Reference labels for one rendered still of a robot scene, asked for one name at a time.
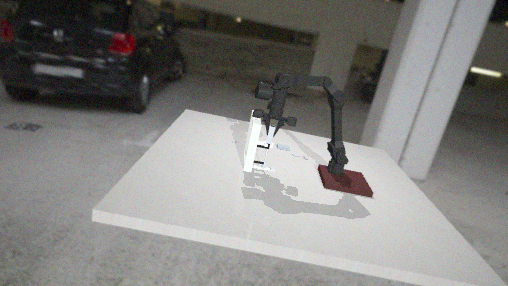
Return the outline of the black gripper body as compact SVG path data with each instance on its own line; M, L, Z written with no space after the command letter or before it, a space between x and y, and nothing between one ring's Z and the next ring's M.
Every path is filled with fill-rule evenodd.
M297 121L297 119L295 117L291 117L291 116L288 116L288 118L282 117L284 105L285 105L285 103L277 103L277 102L271 101L269 114L264 113L264 110L256 108L253 111L252 117L261 118L261 116L262 116L263 120L266 120L266 121L269 121L269 119L279 120L280 124L285 124L285 122L287 122L287 125L295 127L296 121Z

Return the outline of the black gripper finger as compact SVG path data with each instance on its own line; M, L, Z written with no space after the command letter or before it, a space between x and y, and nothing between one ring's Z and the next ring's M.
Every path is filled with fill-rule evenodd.
M267 132L267 136L268 136L268 132L269 132L269 125L270 125L270 119L269 121L266 121L266 120L262 120L264 123L265 123L265 126L266 126L266 132Z
M281 126L284 126L285 124L280 124L279 121L278 121L278 124L277 124L277 127L275 129L275 132L274 132L274 135L273 137L276 135L277 131L280 129Z

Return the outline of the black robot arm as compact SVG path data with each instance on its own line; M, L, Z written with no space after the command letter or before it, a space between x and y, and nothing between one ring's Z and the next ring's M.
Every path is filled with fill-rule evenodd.
M274 102L285 103L287 93L293 93L290 87L296 85L323 86L326 91L331 108L332 133L331 141L327 142L327 150L332 157L327 169L330 174L343 176L344 166L349 161L345 155L345 147L342 141L342 108L345 103L345 94L333 84L330 78L326 76L296 75L280 71L269 84L258 82L255 89L255 98L265 100L272 98Z

